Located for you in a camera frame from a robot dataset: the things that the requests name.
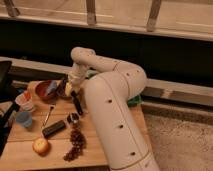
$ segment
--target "wooden table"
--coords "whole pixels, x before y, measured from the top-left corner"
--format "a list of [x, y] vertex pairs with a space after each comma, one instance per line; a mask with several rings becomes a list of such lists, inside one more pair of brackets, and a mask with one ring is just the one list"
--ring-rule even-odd
[[[42, 137], [42, 123], [49, 110], [50, 104], [39, 99], [35, 94], [35, 87], [39, 82], [30, 82], [28, 90], [31, 92], [36, 111], [32, 113], [33, 125], [26, 129], [13, 123], [8, 142], [0, 159], [0, 170], [36, 170], [51, 168], [74, 168], [106, 166], [105, 158], [100, 141], [97, 137], [95, 128], [91, 122], [90, 115], [84, 109], [85, 116], [81, 118], [82, 132], [87, 140], [87, 147], [83, 150], [83, 155], [71, 162], [63, 160], [63, 156], [71, 149], [69, 141], [71, 127], [66, 122], [66, 117], [70, 112], [75, 112], [71, 100], [57, 99], [55, 109], [52, 111], [47, 125], [58, 120], [64, 120], [67, 124], [66, 130], [56, 134], [49, 139], [51, 149], [45, 157], [37, 155], [32, 149], [33, 140]], [[144, 135], [150, 149], [150, 139], [144, 121], [140, 105], [131, 108], [132, 115]]]

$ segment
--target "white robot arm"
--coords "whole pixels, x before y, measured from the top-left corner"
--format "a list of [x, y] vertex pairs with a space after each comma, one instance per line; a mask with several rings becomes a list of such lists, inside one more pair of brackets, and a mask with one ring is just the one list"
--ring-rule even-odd
[[140, 94], [146, 85], [144, 70], [86, 48], [74, 48], [71, 57], [74, 64], [68, 78], [74, 88], [83, 82], [89, 67], [101, 72], [87, 82], [85, 100], [110, 169], [158, 171], [127, 106], [127, 100]]

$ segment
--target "utensil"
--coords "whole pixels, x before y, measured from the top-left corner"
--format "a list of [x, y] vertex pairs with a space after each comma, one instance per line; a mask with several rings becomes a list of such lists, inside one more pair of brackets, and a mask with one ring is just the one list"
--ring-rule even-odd
[[54, 106], [50, 106], [50, 110], [49, 110], [49, 112], [47, 113], [47, 116], [46, 116], [46, 118], [45, 118], [45, 120], [44, 120], [44, 122], [43, 122], [43, 126], [46, 125], [47, 120], [49, 119], [49, 116], [50, 116], [50, 114], [51, 114], [51, 112], [52, 112], [53, 109], [54, 109]]
[[6, 5], [7, 13], [10, 17], [17, 17], [20, 15], [18, 8], [15, 7], [12, 0], [4, 0]]

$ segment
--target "bowl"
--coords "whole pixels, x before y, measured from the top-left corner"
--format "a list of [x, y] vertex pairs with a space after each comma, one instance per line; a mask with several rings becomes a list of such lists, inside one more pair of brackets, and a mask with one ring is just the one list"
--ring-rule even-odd
[[52, 80], [42, 81], [40, 82], [36, 88], [35, 93], [42, 99], [42, 100], [50, 100], [53, 99], [56, 96], [56, 90], [51, 91], [48, 95], [45, 95], [46, 90]]

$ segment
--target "railing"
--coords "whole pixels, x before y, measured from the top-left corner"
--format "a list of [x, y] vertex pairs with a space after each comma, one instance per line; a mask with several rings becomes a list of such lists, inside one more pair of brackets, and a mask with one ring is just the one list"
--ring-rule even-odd
[[0, 0], [0, 17], [213, 41], [212, 0]]

